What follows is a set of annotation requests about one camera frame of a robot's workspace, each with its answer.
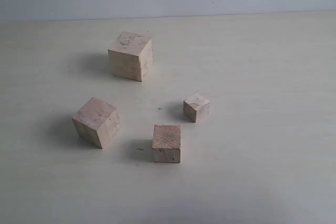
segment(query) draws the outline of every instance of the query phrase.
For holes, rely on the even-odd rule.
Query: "white table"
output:
[[[153,37],[143,83],[109,75],[121,31]],[[336,12],[0,24],[0,223],[335,223],[335,53]],[[122,121],[104,150],[71,121],[92,96]]]

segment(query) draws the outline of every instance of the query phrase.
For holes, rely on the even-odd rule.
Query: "small wooden cube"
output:
[[[153,65],[151,37],[123,31],[108,50],[111,71],[135,81],[142,81]]]
[[[117,108],[92,97],[73,117],[78,135],[103,149],[120,128]]]
[[[155,125],[153,160],[162,163],[181,162],[181,127],[179,125]]]
[[[194,123],[209,114],[210,101],[195,93],[183,101],[183,112]]]

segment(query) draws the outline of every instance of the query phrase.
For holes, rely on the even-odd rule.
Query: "cube top face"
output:
[[[153,149],[181,149],[179,125],[155,125]]]
[[[210,101],[199,93],[195,93],[192,96],[184,100],[186,104],[192,107],[195,111],[200,110],[204,106],[208,105]]]
[[[117,108],[92,97],[72,118],[98,130]]]
[[[109,48],[110,51],[139,56],[151,37],[123,31]]]

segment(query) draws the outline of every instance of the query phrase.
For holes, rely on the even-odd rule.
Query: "wooden cube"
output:
[[[115,76],[142,81],[153,65],[152,39],[123,31],[108,50]]]
[[[155,125],[153,160],[162,163],[181,161],[181,127],[179,125]]]
[[[103,149],[120,128],[117,108],[92,97],[73,117],[78,135]]]
[[[209,114],[210,101],[195,93],[183,101],[183,112],[194,123]]]

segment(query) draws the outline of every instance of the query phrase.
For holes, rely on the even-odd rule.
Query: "wood grain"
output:
[[[78,135],[99,148],[104,148],[120,128],[117,108],[94,97],[72,120]]]
[[[181,127],[179,125],[155,125],[152,148],[154,162],[180,163]]]
[[[195,93],[183,101],[183,112],[194,123],[209,114],[210,101]]]
[[[108,49],[111,72],[142,81],[153,65],[152,39],[149,36],[122,32]]]

